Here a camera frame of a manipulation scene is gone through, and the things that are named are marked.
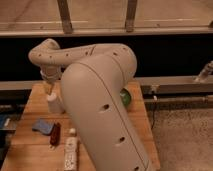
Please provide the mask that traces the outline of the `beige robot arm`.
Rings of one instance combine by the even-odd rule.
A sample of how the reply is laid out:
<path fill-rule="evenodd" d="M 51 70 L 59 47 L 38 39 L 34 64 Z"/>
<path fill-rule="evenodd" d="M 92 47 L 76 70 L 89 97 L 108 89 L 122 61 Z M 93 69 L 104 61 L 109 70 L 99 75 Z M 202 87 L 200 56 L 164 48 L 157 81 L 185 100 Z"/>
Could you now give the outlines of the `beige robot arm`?
<path fill-rule="evenodd" d="M 125 44 L 62 49 L 47 39 L 30 50 L 43 79 L 61 83 L 61 97 L 96 171 L 155 171 L 120 97 L 137 59 Z"/>

